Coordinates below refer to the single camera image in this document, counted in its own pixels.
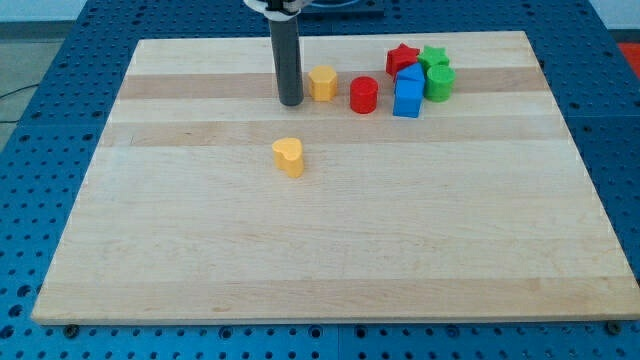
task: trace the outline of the yellow block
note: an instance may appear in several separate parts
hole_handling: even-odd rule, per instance
[[[318,65],[309,71],[311,97],[315,101],[331,101],[338,93],[338,74],[328,65]]]
[[[271,148],[273,160],[278,169],[284,170],[292,178],[302,175],[304,161],[302,160],[302,142],[299,139],[279,139],[271,145]]]

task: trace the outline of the blue perforated table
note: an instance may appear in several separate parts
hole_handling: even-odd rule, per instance
[[[640,84],[587,1],[388,0],[384,16],[313,14],[300,24],[303,35],[525,30],[640,276]],[[77,335],[33,323],[137,41],[267,34],[240,1],[89,0],[0,155],[0,359],[640,358],[640,322],[81,327]]]

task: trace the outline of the red cylinder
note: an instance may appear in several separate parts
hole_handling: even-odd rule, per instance
[[[358,114],[373,112],[378,105],[378,82],[368,76],[360,76],[351,82],[351,110]]]

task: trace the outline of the green block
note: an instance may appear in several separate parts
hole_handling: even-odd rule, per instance
[[[427,71],[424,97],[433,102],[447,101],[451,97],[456,72],[448,65],[435,65]]]
[[[420,55],[418,55],[418,62],[422,65],[422,70],[426,74],[432,66],[449,65],[449,58],[445,53],[445,48],[425,46]]]

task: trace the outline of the wood grain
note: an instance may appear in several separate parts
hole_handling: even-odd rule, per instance
[[[394,118],[386,50],[445,46]],[[138,44],[33,311],[42,324],[633,319],[640,290],[522,32],[302,39],[339,96],[277,100],[268,39]],[[348,84],[378,79],[378,109]],[[305,172],[273,165],[302,140]]]

